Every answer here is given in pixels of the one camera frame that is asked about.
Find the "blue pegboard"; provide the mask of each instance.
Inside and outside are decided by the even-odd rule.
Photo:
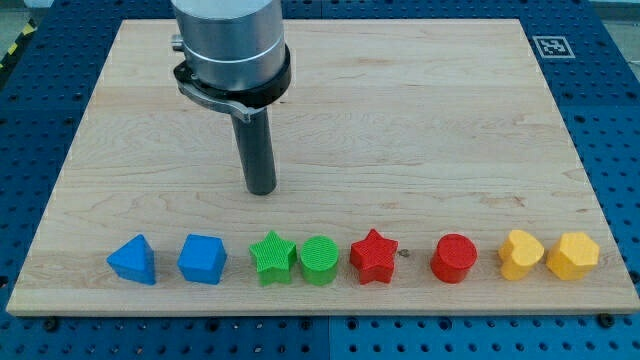
[[[534,36],[565,37],[575,58],[534,54],[627,267],[640,277],[640,84],[588,2],[285,0],[283,11],[296,19],[513,18],[532,47]],[[0,93],[2,309],[121,20],[172,17],[167,0],[58,0]],[[0,358],[640,357],[639,315],[614,320],[610,328],[594,316],[52,322],[3,311]]]

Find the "colored block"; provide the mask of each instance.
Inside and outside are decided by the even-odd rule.
[[[302,276],[308,283],[322,286],[338,273],[338,245],[326,236],[314,236],[302,245],[300,262]]]
[[[261,285],[291,283],[291,267],[296,263],[296,243],[270,231],[264,240],[249,246]]]
[[[456,284],[464,280],[477,258],[478,252],[469,238],[447,234],[438,241],[431,258],[431,271],[438,279]]]
[[[507,280],[520,280],[544,255],[544,246],[533,235],[522,230],[512,230],[507,235],[498,256],[502,260],[500,273]]]
[[[216,285],[227,261],[222,239],[189,234],[178,258],[178,267],[187,281]]]
[[[547,267],[561,280],[579,280],[598,265],[600,246],[583,232],[564,233],[549,250]]]
[[[384,238],[376,229],[371,229],[364,240],[351,244],[349,261],[358,269],[360,284],[390,283],[397,249],[397,241]]]
[[[123,279],[148,285],[156,283],[153,250],[142,234],[109,255],[107,263]]]

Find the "wood grain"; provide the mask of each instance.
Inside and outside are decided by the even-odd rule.
[[[173,21],[124,21],[8,305],[18,316],[568,314],[633,312],[638,297],[520,24],[513,20],[288,21],[294,82],[270,107],[279,185],[245,190],[225,115],[176,90]],[[390,285],[358,285],[349,245],[376,227],[400,242]],[[519,282],[497,249],[522,228],[549,248],[586,231],[601,264],[563,282]],[[324,287],[260,287],[247,247],[275,229],[341,248]],[[219,286],[188,283],[190,232],[221,236]],[[447,232],[480,250],[469,277],[427,259]],[[120,280],[105,258],[137,233],[158,283]]]

